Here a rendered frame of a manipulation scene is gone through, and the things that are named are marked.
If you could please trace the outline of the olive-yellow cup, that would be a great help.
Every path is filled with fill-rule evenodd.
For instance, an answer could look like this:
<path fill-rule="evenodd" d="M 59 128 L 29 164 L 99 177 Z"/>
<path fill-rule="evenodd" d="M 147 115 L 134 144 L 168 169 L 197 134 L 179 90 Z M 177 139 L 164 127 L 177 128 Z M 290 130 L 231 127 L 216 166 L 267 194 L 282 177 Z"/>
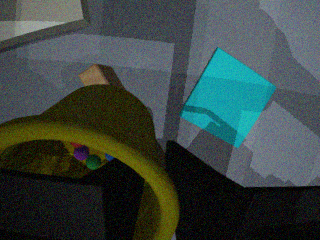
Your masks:
<path fill-rule="evenodd" d="M 84 85 L 40 116 L 0 124 L 0 168 L 80 179 L 89 172 L 75 143 L 103 161 L 124 161 L 143 177 L 133 240 L 169 240 L 179 223 L 179 193 L 161 167 L 155 125 L 139 97 L 108 84 Z"/>

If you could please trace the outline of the purple marble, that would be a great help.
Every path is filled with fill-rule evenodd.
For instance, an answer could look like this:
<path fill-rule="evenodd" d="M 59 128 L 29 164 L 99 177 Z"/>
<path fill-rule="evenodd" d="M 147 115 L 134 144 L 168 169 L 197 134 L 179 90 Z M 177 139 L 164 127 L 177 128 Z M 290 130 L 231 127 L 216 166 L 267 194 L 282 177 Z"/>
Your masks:
<path fill-rule="evenodd" d="M 75 156 L 77 160 L 85 160 L 89 156 L 89 148 L 85 147 L 85 145 L 76 147 L 75 151 L 73 151 L 73 156 Z"/>

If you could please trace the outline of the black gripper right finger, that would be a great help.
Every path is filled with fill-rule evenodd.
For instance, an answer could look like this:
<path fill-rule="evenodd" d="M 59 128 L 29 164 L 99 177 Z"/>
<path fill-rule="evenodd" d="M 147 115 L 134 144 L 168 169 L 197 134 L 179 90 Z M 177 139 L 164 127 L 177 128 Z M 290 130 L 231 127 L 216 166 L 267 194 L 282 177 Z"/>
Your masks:
<path fill-rule="evenodd" d="M 173 140 L 165 171 L 179 193 L 176 240 L 249 240 L 268 225 L 320 220 L 320 185 L 243 187 Z"/>

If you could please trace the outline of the green marble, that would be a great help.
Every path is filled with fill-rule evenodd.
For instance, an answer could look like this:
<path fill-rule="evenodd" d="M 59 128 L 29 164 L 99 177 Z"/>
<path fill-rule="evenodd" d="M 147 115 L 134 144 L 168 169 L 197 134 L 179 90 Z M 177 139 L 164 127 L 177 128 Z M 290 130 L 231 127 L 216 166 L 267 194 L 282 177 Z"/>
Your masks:
<path fill-rule="evenodd" d="M 89 169 L 100 168 L 99 167 L 100 163 L 101 163 L 100 157 L 95 155 L 95 153 L 92 153 L 92 155 L 89 155 L 87 157 L 87 160 L 85 160 L 85 165 L 87 165 L 87 168 Z"/>

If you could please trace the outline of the tan wooden bar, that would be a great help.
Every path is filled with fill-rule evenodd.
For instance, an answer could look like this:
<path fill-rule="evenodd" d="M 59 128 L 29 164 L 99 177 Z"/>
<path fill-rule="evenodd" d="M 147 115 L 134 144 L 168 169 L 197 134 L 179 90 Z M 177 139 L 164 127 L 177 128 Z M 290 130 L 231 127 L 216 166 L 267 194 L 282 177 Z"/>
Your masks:
<path fill-rule="evenodd" d="M 113 71 L 111 67 L 105 67 L 101 64 L 92 64 L 91 67 L 85 69 L 85 71 L 79 73 L 81 83 L 84 85 L 91 84 L 108 84 L 115 85 L 115 87 L 123 88 L 123 83 L 121 83 L 119 76 Z M 124 89 L 125 91 L 125 89 Z M 156 140 L 157 144 L 157 155 L 159 155 L 159 163 L 161 167 L 165 169 L 165 152 L 163 148 L 160 147 L 159 141 Z"/>

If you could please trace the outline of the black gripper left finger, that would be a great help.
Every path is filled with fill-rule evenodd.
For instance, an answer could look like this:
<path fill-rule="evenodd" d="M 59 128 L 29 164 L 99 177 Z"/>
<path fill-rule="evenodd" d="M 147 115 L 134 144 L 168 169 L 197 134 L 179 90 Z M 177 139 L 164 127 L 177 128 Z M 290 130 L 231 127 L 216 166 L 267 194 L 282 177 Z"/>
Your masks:
<path fill-rule="evenodd" d="M 80 179 L 0 168 L 0 229 L 55 240 L 133 240 L 144 181 L 117 159 Z"/>

